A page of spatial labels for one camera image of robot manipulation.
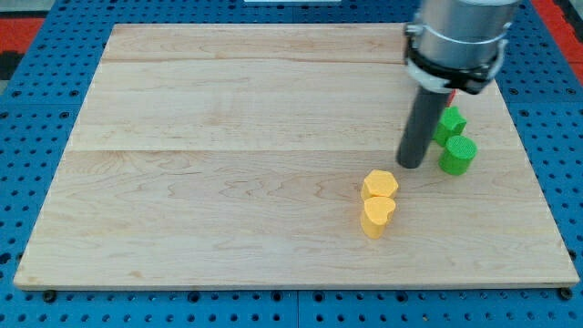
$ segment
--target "cutting board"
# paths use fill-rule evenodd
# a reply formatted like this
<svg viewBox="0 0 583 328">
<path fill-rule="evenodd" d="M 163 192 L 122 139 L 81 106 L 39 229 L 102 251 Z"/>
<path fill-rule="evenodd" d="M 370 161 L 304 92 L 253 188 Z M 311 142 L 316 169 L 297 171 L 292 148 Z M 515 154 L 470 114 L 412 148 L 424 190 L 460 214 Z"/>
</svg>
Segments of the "cutting board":
<svg viewBox="0 0 583 328">
<path fill-rule="evenodd" d="M 455 104 L 461 177 L 395 150 L 403 26 L 118 25 L 15 284 L 26 290 L 568 286 L 578 275 L 496 84 Z M 380 240 L 363 178 L 401 185 Z"/>
</svg>

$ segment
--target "black cylinder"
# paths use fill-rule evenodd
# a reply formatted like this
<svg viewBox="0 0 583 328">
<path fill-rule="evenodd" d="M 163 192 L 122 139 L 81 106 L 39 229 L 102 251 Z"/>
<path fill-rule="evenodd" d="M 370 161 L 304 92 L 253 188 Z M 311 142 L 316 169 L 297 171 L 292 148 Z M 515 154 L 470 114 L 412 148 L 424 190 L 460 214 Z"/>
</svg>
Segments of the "black cylinder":
<svg viewBox="0 0 583 328">
<path fill-rule="evenodd" d="M 415 169 L 421 165 L 449 95 L 435 93 L 419 86 L 397 151 L 399 165 L 408 169 Z"/>
</svg>

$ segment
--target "green block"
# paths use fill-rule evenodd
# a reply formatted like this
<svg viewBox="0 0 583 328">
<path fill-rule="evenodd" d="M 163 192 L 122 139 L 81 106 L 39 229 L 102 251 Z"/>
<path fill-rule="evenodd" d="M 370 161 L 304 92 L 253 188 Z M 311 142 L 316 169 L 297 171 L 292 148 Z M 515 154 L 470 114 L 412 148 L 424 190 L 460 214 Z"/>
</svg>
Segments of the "green block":
<svg viewBox="0 0 583 328">
<path fill-rule="evenodd" d="M 439 119 L 439 124 L 434 133 L 434 140 L 439 146 L 444 147 L 448 139 L 462 134 L 467 121 L 459 113 L 456 106 L 446 108 Z"/>
<path fill-rule="evenodd" d="M 453 136 L 445 143 L 439 158 L 439 167 L 451 175 L 462 175 L 477 154 L 477 146 L 470 138 Z"/>
</svg>

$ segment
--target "green cylinder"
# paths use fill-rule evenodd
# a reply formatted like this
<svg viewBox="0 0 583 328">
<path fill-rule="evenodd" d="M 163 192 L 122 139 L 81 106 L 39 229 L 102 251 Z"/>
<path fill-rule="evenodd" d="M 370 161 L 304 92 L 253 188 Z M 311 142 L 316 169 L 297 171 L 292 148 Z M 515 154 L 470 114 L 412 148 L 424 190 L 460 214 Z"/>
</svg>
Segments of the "green cylinder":
<svg viewBox="0 0 583 328">
<path fill-rule="evenodd" d="M 451 175 L 462 175 L 470 167 L 477 154 L 477 146 L 470 138 L 453 136 L 445 143 L 439 158 L 439 167 Z"/>
</svg>

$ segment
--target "blue pegboard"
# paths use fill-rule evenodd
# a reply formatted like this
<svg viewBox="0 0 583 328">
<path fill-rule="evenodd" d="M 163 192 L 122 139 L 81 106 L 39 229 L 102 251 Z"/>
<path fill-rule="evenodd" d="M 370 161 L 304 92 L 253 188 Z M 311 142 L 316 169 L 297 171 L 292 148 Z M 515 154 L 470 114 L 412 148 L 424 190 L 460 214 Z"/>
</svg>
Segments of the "blue pegboard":
<svg viewBox="0 0 583 328">
<path fill-rule="evenodd" d="M 115 23 L 404 22 L 418 4 L 57 1 L 0 98 L 0 327 L 583 326 L 581 284 L 569 291 L 59 292 L 54 301 L 12 284 Z M 521 5 L 508 39 L 496 81 L 581 274 L 583 89 L 530 3 Z"/>
</svg>

